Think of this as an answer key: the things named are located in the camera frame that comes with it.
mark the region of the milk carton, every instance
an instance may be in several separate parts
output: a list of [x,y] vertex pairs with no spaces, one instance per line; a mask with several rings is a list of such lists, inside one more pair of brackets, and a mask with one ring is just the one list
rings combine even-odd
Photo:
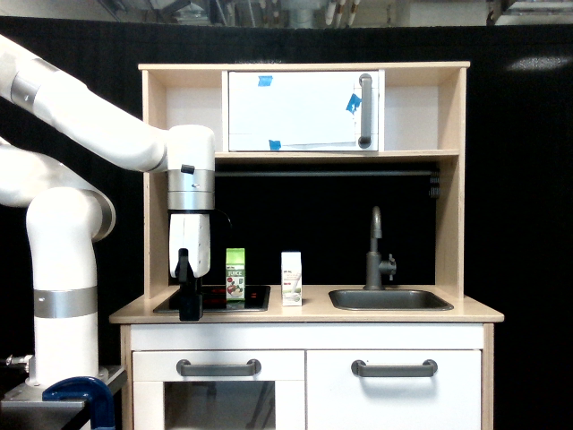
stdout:
[[303,304],[303,265],[301,253],[281,253],[283,306]]

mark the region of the drawer handle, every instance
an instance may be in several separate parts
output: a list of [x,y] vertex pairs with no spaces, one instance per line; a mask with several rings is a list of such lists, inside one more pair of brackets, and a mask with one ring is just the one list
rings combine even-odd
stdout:
[[179,360],[177,372],[181,376],[253,376],[261,371],[259,360],[249,360],[246,365],[192,365],[189,360]]
[[356,360],[350,368],[354,375],[363,378],[431,378],[438,372],[438,364],[433,360],[421,365],[366,365]]
[[372,142],[372,77],[365,73],[360,76],[358,81],[362,87],[362,120],[358,146],[365,149]]

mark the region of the green juice carton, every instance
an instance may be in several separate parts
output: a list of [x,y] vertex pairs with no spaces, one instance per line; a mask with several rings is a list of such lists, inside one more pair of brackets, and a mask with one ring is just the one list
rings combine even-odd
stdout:
[[244,248],[227,248],[227,301],[244,301]]

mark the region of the ceiling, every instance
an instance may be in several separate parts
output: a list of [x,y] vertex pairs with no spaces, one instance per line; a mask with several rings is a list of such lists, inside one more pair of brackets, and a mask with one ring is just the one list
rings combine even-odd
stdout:
[[[327,18],[329,4],[341,13]],[[345,28],[573,22],[573,2],[515,0],[0,0],[0,15],[242,27]]]

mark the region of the oven door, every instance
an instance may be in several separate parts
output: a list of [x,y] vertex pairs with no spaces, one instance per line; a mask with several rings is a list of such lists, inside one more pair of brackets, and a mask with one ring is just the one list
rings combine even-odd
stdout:
[[304,351],[133,352],[135,430],[303,430]]

